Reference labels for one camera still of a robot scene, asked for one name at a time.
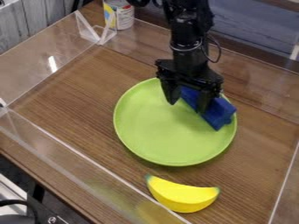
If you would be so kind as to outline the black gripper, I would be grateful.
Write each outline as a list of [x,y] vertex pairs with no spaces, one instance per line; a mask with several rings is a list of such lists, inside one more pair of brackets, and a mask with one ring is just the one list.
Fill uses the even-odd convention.
[[192,68],[175,66],[172,59],[159,59],[154,62],[156,77],[161,82],[165,100],[173,105],[181,96],[181,86],[200,90],[196,100],[196,111],[203,114],[217,98],[221,91],[224,78],[208,67],[207,64]]

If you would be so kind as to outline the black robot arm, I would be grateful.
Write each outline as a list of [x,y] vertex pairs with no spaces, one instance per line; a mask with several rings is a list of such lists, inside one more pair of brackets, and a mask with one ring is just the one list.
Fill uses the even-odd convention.
[[211,100],[220,96],[223,77],[209,68],[208,57],[213,14],[208,0],[163,0],[163,12],[171,28],[172,59],[159,59],[156,78],[165,100],[173,105],[183,87],[200,92],[195,111],[203,114]]

